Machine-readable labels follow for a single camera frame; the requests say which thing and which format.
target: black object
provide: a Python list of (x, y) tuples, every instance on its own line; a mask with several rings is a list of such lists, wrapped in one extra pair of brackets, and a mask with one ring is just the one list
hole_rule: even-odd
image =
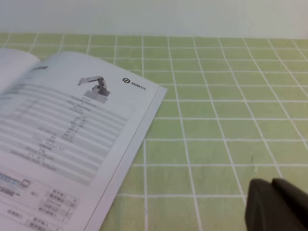
[(283, 179), (250, 181), (248, 231), (308, 231), (308, 194)]

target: white grid line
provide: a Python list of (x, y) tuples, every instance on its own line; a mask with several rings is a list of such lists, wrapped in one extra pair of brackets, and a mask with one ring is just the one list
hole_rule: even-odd
[(142, 77), (144, 77), (144, 49), (143, 49), (143, 35), (141, 36), (141, 64), (142, 64)]
[(294, 42), (294, 39), (292, 40), (292, 43), (296, 46), (296, 49), (301, 53), (301, 55), (304, 57), (304, 59), (306, 61), (308, 61), (308, 59), (306, 58), (306, 56), (302, 53), (301, 49), (298, 47), (298, 45)]
[[(29, 46), (31, 45), (30, 43), (9, 43), (10, 45), (14, 45), (14, 46)], [(37, 44), (37, 46), (40, 47), (57, 47), (59, 46), (58, 44)], [(66, 46), (74, 46), (74, 47), (86, 47), (87, 45), (81, 45), (81, 44), (75, 44), (75, 45), (66, 45)], [(114, 47), (114, 45), (92, 45), (90, 44), (91, 48), (98, 48), (98, 47)], [(140, 48), (140, 46), (119, 46), (121, 48)], [(145, 48), (149, 48), (149, 49), (168, 49), (168, 47), (164, 47), (164, 46), (144, 46)], [(172, 50), (173, 49), (194, 49), (194, 47), (170, 47)], [(220, 49), (219, 47), (196, 47), (198, 50), (209, 50), (209, 49)], [(271, 48), (269, 47), (249, 47), (250, 49), (253, 50), (271, 50)], [(246, 47), (225, 47), (223, 46), (223, 49), (246, 49)], [(296, 48), (275, 48), (277, 50), (296, 50)]]
[[(129, 193), (119, 193), (118, 197), (135, 197), (144, 198), (142, 194), (129, 194)], [(204, 195), (192, 195), (192, 194), (158, 194), (158, 195), (148, 195), (148, 198), (166, 198), (166, 197), (190, 197), (190, 198), (242, 198), (242, 195), (229, 195), (229, 194), (204, 194)]]
[(144, 180), (144, 230), (149, 229), (148, 218), (148, 177), (147, 177), (147, 163), (146, 163), (146, 140), (143, 141), (143, 180)]
[[(177, 100), (163, 100), (166, 102), (176, 102)], [(211, 100), (179, 100), (180, 102), (211, 102)], [(308, 103), (308, 100), (246, 100), (252, 103)], [(245, 102), (244, 100), (213, 100), (213, 102)]]
[[(176, 86), (176, 79), (175, 79), (175, 75), (174, 75), (174, 72), (173, 72), (173, 64), (172, 64), (169, 37), (167, 37), (167, 43), (168, 43), (168, 53), (169, 53), (169, 58), (170, 58), (172, 77), (173, 77), (173, 81), (174, 81), (174, 84), (175, 84), (174, 85), (175, 95), (176, 95), (176, 99), (178, 100), (177, 105), (178, 105), (178, 110), (179, 110), (179, 116), (180, 116), (180, 118), (182, 118), (182, 113), (181, 113), (181, 110), (180, 110), (180, 103), (179, 103), (179, 95), (178, 95), (178, 90), (177, 90), (177, 86)], [(194, 181), (193, 181), (193, 173), (192, 173), (192, 168), (190, 167), (190, 159), (189, 159), (189, 155), (188, 155), (188, 148), (187, 148), (187, 142), (185, 140), (185, 130), (184, 130), (184, 124), (183, 124), (182, 119), (180, 119), (180, 123), (181, 123), (181, 128), (182, 128), (182, 135), (183, 135), (183, 138), (184, 138), (185, 155), (186, 155), (186, 160), (187, 160), (187, 164), (188, 164), (189, 177), (190, 177), (190, 180), (191, 180), (192, 194), (194, 195), (193, 201), (194, 201), (194, 205), (195, 205), (195, 209), (196, 209), (196, 216), (197, 216), (199, 231), (203, 231), (203, 227), (202, 227), (202, 223), (201, 223), (201, 217), (200, 217), (200, 213), (199, 213), (199, 205), (198, 205), (197, 197), (195, 196), (196, 191), (195, 191), (195, 186), (194, 186)]]
[(115, 36), (115, 45), (114, 45), (114, 47), (115, 47), (115, 53), (114, 53), (114, 56), (113, 56), (113, 59), (114, 59), (114, 61), (113, 61), (113, 64), (115, 65), (116, 64), (116, 48), (117, 48), (117, 35)]
[[(128, 71), (141, 71), (141, 69), (127, 69)], [(145, 72), (170, 72), (171, 70), (145, 70)], [(201, 71), (184, 71), (184, 70), (174, 70), (174, 73), (202, 73)], [(230, 73), (231, 71), (203, 71), (204, 73)], [(260, 73), (259, 71), (233, 71), (234, 73)], [(263, 71), (263, 73), (271, 73), (271, 74), (286, 74), (289, 73), (287, 71)], [(293, 71), (294, 74), (308, 74), (308, 71)]]
[[(154, 117), (154, 119), (179, 120), (179, 117)], [(274, 121), (308, 121), (308, 118), (205, 118), (205, 117), (182, 117), (182, 120), (274, 120)]]
[[(248, 52), (249, 52), (249, 55), (253, 58), (252, 54), (251, 54), (251, 51), (250, 49), (248, 48), (247, 46), (247, 49), (248, 49)], [(255, 62), (255, 65), (257, 66), (258, 70), (260, 71), (262, 77), (264, 78), (266, 84), (268, 84), (270, 90), (272, 91), (272, 93), (274, 94), (275, 98), (277, 99), (278, 103), (280, 104), (281, 108), (283, 109), (284, 113), (286, 114), (286, 116), (288, 117), (288, 119), (290, 120), (290, 122), (292, 123), (294, 129), (296, 130), (296, 132), (298, 133), (299, 137), (301, 138), (302, 142), (304, 143), (304, 145), (306, 146), (306, 148), (308, 149), (308, 145), (307, 143), (305, 142), (305, 139), (304, 137), (302, 136), (302, 134), (300, 133), (300, 131), (298, 130), (297, 126), (295, 125), (294, 121), (291, 119), (290, 115), (288, 114), (287, 110), (285, 109), (282, 101), (279, 99), (279, 97), (277, 96), (276, 92), (274, 91), (274, 89), (272, 88), (272, 86), (269, 84), (268, 80), (266, 79), (264, 73), (262, 72), (262, 70), (260, 69), (259, 65), (257, 64), (257, 62), (254, 60)]]
[(272, 47), (275, 55), (279, 58), (279, 61), (283, 64), (284, 68), (288, 71), (288, 73), (292, 76), (293, 80), (296, 82), (296, 84), (298, 85), (298, 87), (302, 90), (302, 92), (306, 95), (306, 97), (308, 98), (308, 93), (305, 92), (305, 90), (303, 89), (303, 87), (299, 84), (299, 82), (297, 81), (297, 79), (293, 76), (292, 72), (289, 70), (289, 68), (287, 67), (287, 65), (284, 63), (285, 60), (282, 60), (280, 58), (280, 56), (278, 55), (278, 53), (276, 52), (275, 48), (273, 47), (272, 43), (270, 42), (270, 40), (268, 39), (268, 42), (270, 44), (270, 46)]
[[(220, 41), (219, 38), (218, 38), (218, 42), (219, 42), (219, 44), (220, 44), (220, 46), (221, 46), (222, 55), (223, 55), (224, 58), (226, 59), (226, 55), (225, 55), (225, 52), (224, 52), (224, 50), (223, 50), (223, 48), (222, 48), (221, 41)], [(228, 61), (227, 59), (226, 59), (226, 62), (227, 62), (227, 65), (228, 65), (229, 69), (232, 71), (232, 68), (231, 68), (231, 66), (230, 66), (230, 64), (229, 64), (229, 61)], [(235, 78), (234, 73), (231, 72), (231, 74), (232, 74), (233, 79), (234, 79), (234, 81), (235, 81), (235, 83), (236, 83), (236, 85), (237, 85), (237, 87), (238, 87), (238, 89), (239, 89), (239, 91), (240, 91), (240, 93), (241, 93), (241, 95), (242, 95), (244, 101), (245, 101), (245, 105), (246, 105), (246, 107), (247, 107), (247, 109), (248, 109), (248, 111), (249, 111), (249, 114), (250, 114), (250, 116), (252, 117), (252, 119), (253, 119), (253, 121), (254, 121), (254, 123), (255, 123), (255, 126), (257, 127), (258, 132), (259, 132), (259, 134), (260, 134), (262, 140), (264, 141), (265, 147), (266, 147), (266, 149), (268, 150), (269, 155), (270, 155), (270, 157), (272, 158), (272, 160), (273, 160), (273, 162), (274, 162), (274, 164), (275, 164), (275, 166), (276, 166), (276, 168), (277, 168), (277, 171), (278, 171), (278, 173), (279, 173), (279, 176), (282, 177), (282, 173), (281, 173), (279, 167), (277, 166), (277, 161), (276, 161), (276, 159), (275, 159), (273, 153), (271, 152), (268, 143), (266, 142), (266, 140), (265, 140), (265, 138), (264, 138), (263, 132), (262, 132), (262, 130), (261, 130), (259, 124), (258, 124), (257, 121), (256, 121), (255, 115), (253, 114), (253, 112), (252, 112), (252, 110), (251, 110), (251, 108), (250, 108), (248, 102), (246, 101), (246, 97), (245, 97), (245, 95), (244, 95), (244, 93), (243, 93), (241, 87), (239, 86), (239, 84), (238, 84), (238, 82), (237, 82), (237, 80), (236, 80), (236, 78)]]
[[(198, 58), (199, 67), (200, 67), (200, 69), (201, 69), (201, 71), (202, 71), (202, 77), (203, 77), (203, 79), (204, 79), (204, 83), (205, 83), (205, 86), (206, 86), (206, 89), (207, 89), (207, 92), (208, 92), (208, 95), (209, 95), (209, 98), (210, 98), (210, 101), (211, 101), (211, 104), (212, 104), (212, 107), (213, 107), (213, 110), (214, 110), (214, 113), (215, 113), (215, 117), (216, 117), (216, 118), (219, 118), (218, 113), (217, 113), (216, 108), (215, 108), (215, 105), (214, 105), (214, 102), (213, 102), (212, 94), (211, 94), (211, 92), (210, 92), (210, 90), (209, 90), (209, 87), (207, 86), (207, 80), (206, 80), (206, 77), (205, 77), (204, 72), (203, 72), (203, 68), (202, 68), (202, 65), (201, 65), (201, 61), (199, 60), (199, 55), (198, 55), (198, 52), (197, 52), (196, 41), (195, 41), (195, 39), (193, 39), (193, 44), (194, 44), (194, 48), (195, 48), (195, 54), (196, 54), (196, 56), (197, 56), (197, 58)], [(244, 202), (244, 204), (246, 204), (246, 200), (245, 200), (245, 198), (244, 198), (244, 192), (243, 192), (243, 189), (242, 189), (242, 186), (241, 186), (239, 177), (238, 177), (238, 175), (237, 175), (236, 169), (235, 169), (235, 167), (234, 167), (234, 165), (233, 165), (233, 159), (232, 159), (232, 156), (231, 156), (231, 153), (230, 153), (230, 150), (229, 150), (227, 141), (226, 141), (226, 137), (225, 137), (225, 134), (224, 134), (224, 132), (223, 132), (222, 126), (221, 126), (221, 124), (220, 124), (220, 121), (219, 121), (218, 119), (217, 119), (217, 123), (218, 123), (219, 130), (220, 130), (220, 133), (221, 133), (221, 135), (222, 135), (223, 142), (224, 142), (224, 144), (225, 144), (225, 147), (226, 147), (226, 150), (227, 150), (227, 153), (228, 153), (228, 157), (229, 157), (230, 163), (232, 164), (232, 170), (233, 170), (233, 172), (234, 172), (234, 176), (235, 176), (235, 179), (236, 179), (236, 182), (237, 182), (237, 186), (238, 186), (239, 191), (240, 191), (240, 193), (241, 193), (241, 195), (242, 195), (243, 202)]]
[[(132, 164), (132, 167), (144, 167), (144, 164)], [(186, 167), (187, 164), (147, 164), (147, 167)], [(192, 167), (232, 167), (232, 164), (191, 164)], [(235, 167), (308, 167), (307, 164), (233, 164)]]
[[(141, 57), (142, 57), (142, 77), (144, 77), (144, 60), (143, 60), (143, 35), (141, 37)], [(149, 230), (148, 217), (148, 174), (146, 163), (146, 140), (143, 140), (143, 184), (144, 184), (144, 230)]]
[[(174, 139), (160, 139), (160, 138), (146, 138), (147, 141), (183, 141), (183, 138)], [(207, 139), (207, 138), (185, 138), (186, 141), (247, 141), (257, 142), (264, 141), (263, 139)], [(302, 142), (302, 139), (265, 139), (268, 142)]]
[(62, 46), (63, 46), (63, 43), (64, 43), (64, 38), (65, 38), (65, 33), (63, 33), (62, 36), (61, 36), (61, 42), (60, 42), (60, 45), (59, 45), (58, 52), (60, 52), (61, 49), (62, 49)]
[(11, 38), (11, 33), (8, 35), (7, 39), (5, 40), (4, 44), (3, 44), (3, 48), (6, 46), (6, 44), (8, 44), (10, 38)]
[(92, 34), (89, 35), (86, 54), (89, 54)]
[[(110, 58), (112, 59), (113, 57), (111, 56), (96, 56), (97, 58), (104, 59), (104, 58)], [(142, 58), (136, 58), (136, 57), (116, 57), (119, 60), (141, 60)], [(144, 60), (158, 60), (158, 61), (169, 61), (168, 58), (146, 58), (144, 57)], [(184, 58), (172, 58), (173, 61), (198, 61), (197, 58), (191, 58), (191, 59), (184, 59)], [(215, 58), (200, 58), (200, 60), (209, 60), (209, 61), (224, 61), (225, 59), (215, 59)], [(239, 61), (239, 62), (245, 62), (245, 61), (252, 61), (252, 59), (228, 59), (230, 61)], [(258, 59), (258, 61), (266, 61), (266, 62), (279, 62), (278, 59), (273, 60), (273, 59)], [(291, 62), (306, 62), (305, 60), (293, 60), (293, 59), (286, 59), (284, 61), (291, 61)]]
[(33, 43), (31, 45), (31, 47), (29, 48), (29, 51), (28, 51), (29, 53), (31, 53), (32, 49), (34, 48), (35, 43), (37, 42), (37, 39), (38, 39), (38, 35), (39, 35), (39, 33), (36, 33), (34, 40), (33, 40)]
[[(172, 86), (174, 83), (157, 83), (161, 86)], [(182, 86), (182, 87), (204, 87), (204, 84), (190, 84), (190, 83), (177, 83), (177, 86)], [(268, 87), (268, 85), (265, 84), (208, 84), (207, 86), (209, 87)], [(278, 84), (271, 84), (272, 87), (278, 87), (278, 88), (299, 88), (298, 85), (278, 85)]]

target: green grid mat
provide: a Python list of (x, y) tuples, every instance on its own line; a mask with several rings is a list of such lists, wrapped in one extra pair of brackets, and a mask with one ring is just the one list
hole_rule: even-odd
[(308, 192), (308, 40), (0, 33), (168, 88), (102, 231), (244, 231), (251, 178)]

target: booklet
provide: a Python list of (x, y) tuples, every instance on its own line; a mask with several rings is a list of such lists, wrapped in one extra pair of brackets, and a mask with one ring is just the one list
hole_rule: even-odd
[(1, 231), (97, 231), (166, 89), (77, 52), (0, 50)]

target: robot arm illustration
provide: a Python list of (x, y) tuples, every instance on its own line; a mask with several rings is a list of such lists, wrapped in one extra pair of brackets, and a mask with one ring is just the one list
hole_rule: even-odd
[(95, 82), (97, 81), (98, 82), (98, 85), (95, 85), (93, 88), (92, 88), (92, 91), (93, 92), (96, 92), (100, 95), (103, 95), (103, 96), (108, 96), (110, 94), (110, 91), (107, 90), (107, 84), (106, 84), (106, 81), (104, 80), (103, 77), (101, 76), (94, 76), (94, 77), (89, 77), (89, 78), (82, 78), (79, 83), (78, 83), (78, 86), (81, 85), (81, 84), (84, 84), (84, 83), (91, 83), (91, 82)]

